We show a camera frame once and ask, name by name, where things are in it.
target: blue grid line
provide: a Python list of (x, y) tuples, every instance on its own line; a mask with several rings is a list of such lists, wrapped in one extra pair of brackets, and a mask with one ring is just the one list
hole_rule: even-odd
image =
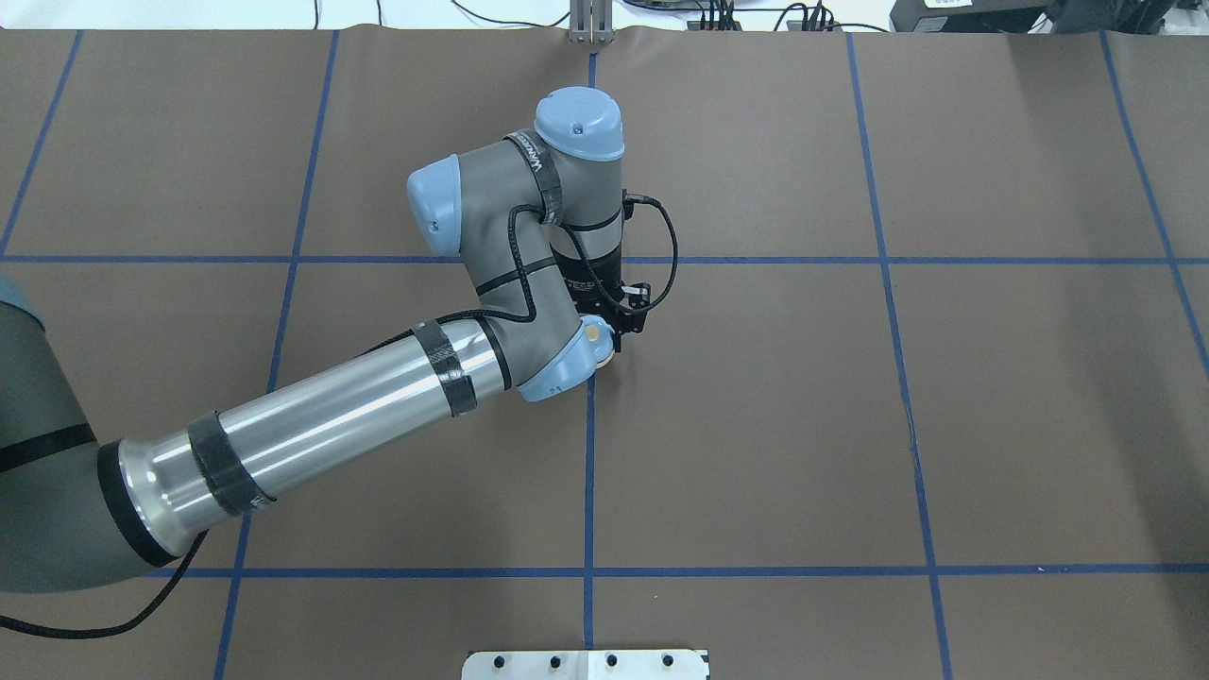
[[(149, 571), (146, 578), (169, 578), (175, 567)], [(594, 578), (854, 578), (877, 576), (1078, 576), (1190, 574), (1209, 575), (1209, 563), (1117, 563), (1117, 564), (971, 564), (868, 565), (868, 566), (594, 566)], [(244, 567), (241, 578), (374, 578), (374, 580), (458, 580), (458, 578), (583, 578), (578, 566), (503, 567)], [(231, 567), (195, 566), (186, 578), (230, 578)]]
[[(891, 255), (892, 265), (1074, 265), (1167, 266), (1168, 258), (1049, 258)], [(5, 263), (35, 264), (291, 264), (293, 255), (0, 255)], [(299, 255), (300, 264), (459, 265), (457, 255)], [(627, 265), (670, 265), (666, 255), (626, 255)], [(1175, 258), (1179, 265), (1204, 266), (1209, 258)], [(682, 265), (880, 265), (877, 255), (681, 255)]]
[[(290, 302), (294, 299), (294, 282), (297, 278), (299, 260), (302, 253), (302, 238), (306, 234), (306, 218), (311, 203), (311, 188), (314, 184), (314, 169), (319, 162), (319, 144), (323, 140), (323, 122), (328, 110), (328, 94), (331, 92), (331, 75), (336, 67), (336, 47), (340, 45), (340, 31), (331, 31), (331, 44), (328, 47), (328, 67), (323, 76), (323, 92), (319, 94), (319, 111), (314, 121), (314, 136), (311, 139), (311, 159), (307, 162), (306, 180), (302, 184), (302, 200), (299, 204), (297, 227), (294, 232), (294, 249), (290, 254), (290, 269), (285, 277), (285, 293), (282, 296), (282, 313), (277, 321), (277, 338), (273, 341), (273, 358), (268, 368), (268, 384), (265, 392), (277, 390), (277, 374), (282, 363), (282, 344), (285, 341), (285, 327), (290, 316)], [(248, 535), (251, 531), (251, 515), (243, 515), (239, 526), (239, 542), (236, 547), (235, 566), (231, 575), (231, 588), (227, 593), (226, 613), (222, 617), (222, 635), (219, 639), (218, 656), (214, 661), (214, 680), (222, 680), (226, 674), (227, 652), (231, 649), (231, 633), (235, 628), (235, 612), (239, 603), (239, 583), (243, 577), (243, 563), (248, 552)]]
[(21, 206), (25, 201), (25, 191), (34, 179), (34, 168), (37, 159), (42, 155), (42, 145), (46, 144), (46, 136), (51, 132), (51, 123), (54, 121), (54, 111), (59, 108), (63, 91), (68, 86), (68, 77), (71, 75), (71, 67), (75, 65), (76, 54), (80, 53), (80, 42), (83, 40), (83, 31), (77, 30), (75, 40), (71, 41), (71, 50), (68, 52), (68, 60), (63, 64), (63, 73), (59, 74), (59, 83), (54, 87), (54, 96), (51, 97), (51, 105), (46, 109), (46, 117), (42, 119), (42, 128), (37, 131), (37, 140), (34, 142), (34, 150), (29, 154), (29, 162), (25, 163), (25, 174), (21, 178), (17, 188), (17, 196), (12, 201), (12, 211), (8, 212), (8, 221), (5, 223), (4, 235), (0, 235), (0, 257), (8, 248), (12, 231), (17, 227), (17, 217), (21, 215)]
[(864, 180), (869, 190), (869, 209), (873, 214), (873, 231), (878, 240), (878, 257), (881, 259), (881, 287), (886, 296), (886, 313), (890, 317), (890, 338), (895, 348), (895, 364), (898, 369), (898, 391), (903, 409), (907, 413), (907, 428), (910, 434), (910, 455), (915, 467), (915, 502), (919, 508), (919, 524), (924, 535), (924, 558), (927, 560), (929, 584), (932, 590), (932, 616), (936, 621), (936, 639), (941, 653), (941, 672), (945, 680), (953, 679), (953, 663), (949, 659), (949, 634), (944, 626), (944, 604), (941, 599), (941, 580), (936, 572), (936, 551), (932, 544), (932, 524), (927, 512), (927, 491), (924, 486), (924, 466), (919, 457), (919, 438), (915, 431), (915, 413), (912, 409), (910, 386), (907, 382), (907, 363), (903, 359), (902, 338), (898, 333), (898, 311), (895, 307), (893, 283), (890, 280), (890, 257), (886, 250), (886, 236), (881, 225), (881, 204), (878, 201), (878, 183), (873, 174), (873, 154), (869, 149), (869, 131), (864, 120), (864, 99), (861, 96), (861, 76), (856, 62), (856, 46), (852, 34), (845, 33), (848, 42), (848, 62), (852, 75), (852, 98), (856, 103), (856, 122), (861, 133), (861, 155), (864, 157)]
[(1109, 35), (1103, 30), (1100, 31), (1100, 48), (1104, 51), (1104, 65), (1109, 69), (1109, 81), (1112, 83), (1112, 97), (1117, 100), (1117, 114), (1121, 116), (1121, 127), (1124, 129), (1126, 140), (1129, 143), (1129, 152), (1133, 154), (1134, 166), (1138, 167), (1138, 177), (1141, 179), (1141, 186), (1146, 191), (1150, 214), (1155, 218), (1155, 229), (1158, 230), (1158, 238), (1163, 242), (1163, 253), (1167, 254), (1167, 263), (1172, 267), (1172, 278), (1175, 280), (1175, 289), (1180, 293), (1180, 304), (1184, 305), (1184, 315), (1187, 317), (1188, 325), (1192, 329), (1192, 341), (1196, 342), (1197, 352), (1201, 353), (1201, 368), (1204, 369), (1205, 378), (1209, 378), (1209, 351), (1205, 350), (1205, 340), (1201, 335), (1197, 315), (1192, 310), (1192, 301), (1188, 299), (1188, 292), (1184, 287), (1184, 277), (1180, 275), (1180, 266), (1175, 260), (1172, 238), (1167, 234), (1163, 213), (1158, 209), (1158, 198), (1155, 197), (1155, 189), (1150, 184), (1150, 173), (1146, 172), (1146, 163), (1141, 160), (1141, 151), (1138, 149), (1133, 126), (1129, 125), (1129, 114), (1126, 113), (1126, 100), (1121, 96), (1121, 83), (1117, 81), (1117, 68), (1112, 62), (1112, 50), (1109, 47)]
[(584, 455), (584, 649), (596, 645), (596, 375), (588, 379), (588, 425)]

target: robotic arm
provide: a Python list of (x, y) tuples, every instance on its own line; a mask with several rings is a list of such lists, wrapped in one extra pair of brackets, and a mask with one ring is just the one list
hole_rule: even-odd
[(210, 526), (510, 387), (533, 402), (591, 376), (666, 294), (650, 302), (649, 287), (621, 281), (626, 207), (664, 211), (624, 196), (621, 115), (603, 92), (554, 92), (534, 128), (407, 180), (426, 241), (461, 254), (482, 309), (160, 439), (97, 443), (36, 313), (0, 277), (0, 590), (138, 576)]

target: white bracket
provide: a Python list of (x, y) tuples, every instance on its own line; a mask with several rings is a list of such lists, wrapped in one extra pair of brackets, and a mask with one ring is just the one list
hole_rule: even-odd
[(710, 680), (705, 650), (476, 652), (462, 680)]
[(572, 42), (613, 42), (613, 0), (571, 0)]

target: white metal plate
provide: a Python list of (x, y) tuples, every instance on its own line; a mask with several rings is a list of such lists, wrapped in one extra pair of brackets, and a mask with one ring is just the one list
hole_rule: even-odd
[(462, 680), (708, 680), (705, 650), (475, 652)]

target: blue cap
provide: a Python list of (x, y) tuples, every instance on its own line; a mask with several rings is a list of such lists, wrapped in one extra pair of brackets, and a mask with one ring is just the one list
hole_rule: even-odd
[(25, 299), (25, 294), (21, 292), (21, 287), (17, 286), (17, 282), (2, 273), (0, 273), (0, 304), (17, 307), (27, 315), (34, 317), (34, 321), (36, 321), (44, 329), (46, 328), (42, 319), (37, 317), (37, 312), (34, 311), (34, 306), (29, 304), (29, 300)]
[(613, 327), (596, 315), (584, 316), (571, 341), (537, 375), (517, 385), (516, 391), (526, 402), (548, 399), (591, 378), (596, 364), (612, 353)]
[(533, 129), (546, 144), (586, 161), (615, 161), (625, 154), (621, 109), (594, 87), (563, 87), (538, 102)]
[(457, 156), (411, 173), (407, 202), (428, 247), (438, 255), (458, 254), (462, 249), (462, 166)]

